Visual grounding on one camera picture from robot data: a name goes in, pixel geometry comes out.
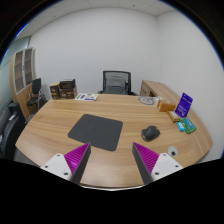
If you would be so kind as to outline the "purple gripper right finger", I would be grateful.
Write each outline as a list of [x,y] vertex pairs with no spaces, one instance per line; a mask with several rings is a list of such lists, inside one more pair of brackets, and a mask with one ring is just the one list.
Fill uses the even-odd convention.
[[158,154],[138,143],[133,143],[132,153],[145,185],[182,169],[167,153]]

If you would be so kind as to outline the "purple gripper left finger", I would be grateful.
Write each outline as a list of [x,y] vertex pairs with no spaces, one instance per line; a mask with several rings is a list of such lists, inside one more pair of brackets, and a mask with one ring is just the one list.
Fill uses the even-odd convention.
[[55,154],[42,169],[79,185],[90,154],[91,144],[86,143],[65,155]]

